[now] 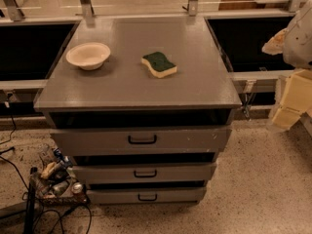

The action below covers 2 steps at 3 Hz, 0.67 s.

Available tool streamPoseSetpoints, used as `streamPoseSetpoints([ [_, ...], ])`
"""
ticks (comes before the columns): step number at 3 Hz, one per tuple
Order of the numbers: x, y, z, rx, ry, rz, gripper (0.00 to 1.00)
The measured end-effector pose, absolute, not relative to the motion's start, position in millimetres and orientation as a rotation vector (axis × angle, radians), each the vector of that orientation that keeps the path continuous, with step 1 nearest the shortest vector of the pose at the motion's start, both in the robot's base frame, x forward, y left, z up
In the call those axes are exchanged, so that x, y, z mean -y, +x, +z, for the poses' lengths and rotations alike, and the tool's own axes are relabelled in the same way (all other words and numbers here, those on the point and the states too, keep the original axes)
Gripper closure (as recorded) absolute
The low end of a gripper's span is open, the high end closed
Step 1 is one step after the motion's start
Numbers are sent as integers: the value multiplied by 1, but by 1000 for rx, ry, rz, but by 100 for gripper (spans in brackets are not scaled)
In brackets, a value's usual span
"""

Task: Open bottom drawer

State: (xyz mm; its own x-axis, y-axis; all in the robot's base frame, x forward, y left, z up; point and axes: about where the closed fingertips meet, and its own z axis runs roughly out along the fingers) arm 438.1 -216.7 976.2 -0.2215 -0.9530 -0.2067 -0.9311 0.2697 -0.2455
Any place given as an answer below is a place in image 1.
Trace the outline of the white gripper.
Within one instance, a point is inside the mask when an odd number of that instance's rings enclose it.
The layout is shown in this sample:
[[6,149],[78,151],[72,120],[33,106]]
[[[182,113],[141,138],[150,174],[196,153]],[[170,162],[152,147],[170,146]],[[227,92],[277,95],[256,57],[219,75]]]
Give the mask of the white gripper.
[[299,69],[281,81],[277,109],[272,124],[282,130],[289,130],[312,108],[312,71]]

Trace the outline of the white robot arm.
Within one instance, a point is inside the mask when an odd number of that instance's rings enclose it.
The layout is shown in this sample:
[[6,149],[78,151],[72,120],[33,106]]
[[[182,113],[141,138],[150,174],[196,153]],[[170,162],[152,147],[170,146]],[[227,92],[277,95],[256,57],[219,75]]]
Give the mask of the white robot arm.
[[265,54],[281,54],[293,73],[277,82],[276,102],[269,114],[269,126],[275,131],[288,131],[312,108],[312,1],[295,14],[288,26],[266,42]]

